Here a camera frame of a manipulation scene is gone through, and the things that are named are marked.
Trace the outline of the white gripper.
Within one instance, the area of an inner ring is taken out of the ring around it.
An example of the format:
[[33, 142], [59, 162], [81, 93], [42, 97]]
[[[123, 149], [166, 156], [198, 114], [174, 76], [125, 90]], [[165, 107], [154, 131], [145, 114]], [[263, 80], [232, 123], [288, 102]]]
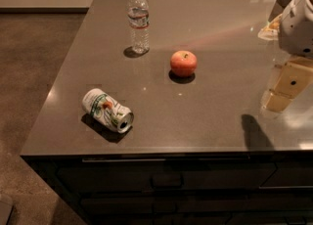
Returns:
[[272, 113], [283, 112], [313, 83], [313, 60], [308, 59], [313, 58], [313, 0], [291, 0], [283, 10], [279, 46], [297, 56], [274, 65], [262, 96], [262, 107]]

